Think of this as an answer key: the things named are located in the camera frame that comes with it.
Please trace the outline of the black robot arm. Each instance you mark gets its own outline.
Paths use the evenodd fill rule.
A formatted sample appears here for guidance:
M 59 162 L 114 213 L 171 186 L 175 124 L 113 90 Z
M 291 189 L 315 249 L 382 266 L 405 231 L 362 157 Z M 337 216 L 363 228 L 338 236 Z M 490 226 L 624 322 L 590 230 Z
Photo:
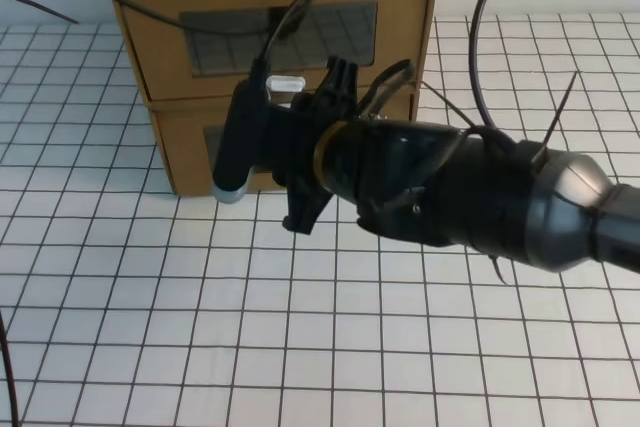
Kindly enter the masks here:
M 287 230 L 310 233 L 338 197 L 380 237 L 462 245 L 550 272 L 587 259 L 638 270 L 636 187 L 612 182 L 589 156 L 492 127 L 384 120 L 411 63 L 387 68 L 363 96 L 356 73 L 332 59 L 318 89 L 289 107 L 256 90 L 256 163 L 287 191 Z

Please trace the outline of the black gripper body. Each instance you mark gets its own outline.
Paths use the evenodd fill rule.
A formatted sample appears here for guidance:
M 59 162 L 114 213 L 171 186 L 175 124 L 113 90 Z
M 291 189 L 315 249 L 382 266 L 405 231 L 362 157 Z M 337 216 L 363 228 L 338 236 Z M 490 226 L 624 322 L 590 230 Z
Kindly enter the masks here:
M 358 66 L 337 57 L 313 92 L 294 95 L 288 108 L 271 104 L 257 166 L 270 171 L 287 191 L 286 230 L 310 234 L 332 198 L 316 180 L 316 144 L 327 129 L 354 117 Z

